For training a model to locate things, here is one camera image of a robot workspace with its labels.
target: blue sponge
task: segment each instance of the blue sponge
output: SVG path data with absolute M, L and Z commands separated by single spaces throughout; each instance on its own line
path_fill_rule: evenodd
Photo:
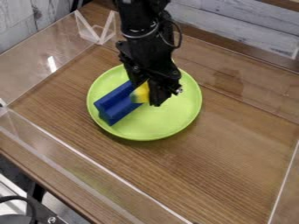
M 130 81 L 125 82 L 102 98 L 94 101 L 98 117 L 109 126 L 117 123 L 142 103 L 132 103 L 129 95 L 134 91 Z

